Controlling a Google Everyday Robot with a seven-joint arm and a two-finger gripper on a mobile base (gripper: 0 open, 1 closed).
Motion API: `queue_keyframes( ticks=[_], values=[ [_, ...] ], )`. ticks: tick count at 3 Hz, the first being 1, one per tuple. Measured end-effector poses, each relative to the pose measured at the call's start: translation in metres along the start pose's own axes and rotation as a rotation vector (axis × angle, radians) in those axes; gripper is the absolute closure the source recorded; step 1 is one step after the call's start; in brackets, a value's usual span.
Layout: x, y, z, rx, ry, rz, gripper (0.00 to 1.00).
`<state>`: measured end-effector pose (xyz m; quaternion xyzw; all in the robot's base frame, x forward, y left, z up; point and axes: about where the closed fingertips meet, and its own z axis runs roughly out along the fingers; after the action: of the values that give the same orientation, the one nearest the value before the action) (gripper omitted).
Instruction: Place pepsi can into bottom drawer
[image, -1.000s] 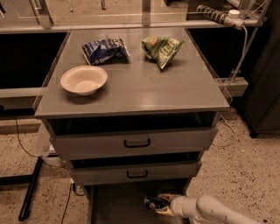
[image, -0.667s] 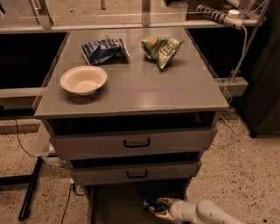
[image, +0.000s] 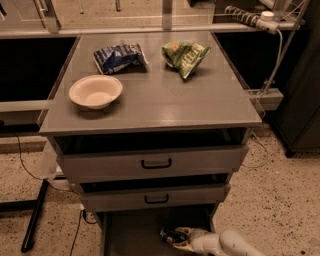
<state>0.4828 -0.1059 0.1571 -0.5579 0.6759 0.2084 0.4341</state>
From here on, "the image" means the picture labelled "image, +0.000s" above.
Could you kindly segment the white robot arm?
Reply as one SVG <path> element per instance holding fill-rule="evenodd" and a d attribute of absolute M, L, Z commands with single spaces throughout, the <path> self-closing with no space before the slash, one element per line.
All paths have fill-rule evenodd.
<path fill-rule="evenodd" d="M 178 227 L 175 231 L 186 236 L 185 241 L 173 243 L 176 249 L 203 256 L 267 256 L 233 230 L 214 233 L 200 228 Z"/>

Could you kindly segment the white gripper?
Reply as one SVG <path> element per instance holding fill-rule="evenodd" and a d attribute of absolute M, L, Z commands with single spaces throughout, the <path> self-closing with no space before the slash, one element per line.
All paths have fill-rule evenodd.
<path fill-rule="evenodd" d="M 190 242 L 190 244 L 175 243 L 173 247 L 176 249 L 198 254 L 212 254 L 213 256 L 218 256 L 221 252 L 218 234 L 190 227 L 177 227 L 175 231 L 189 237 Z"/>

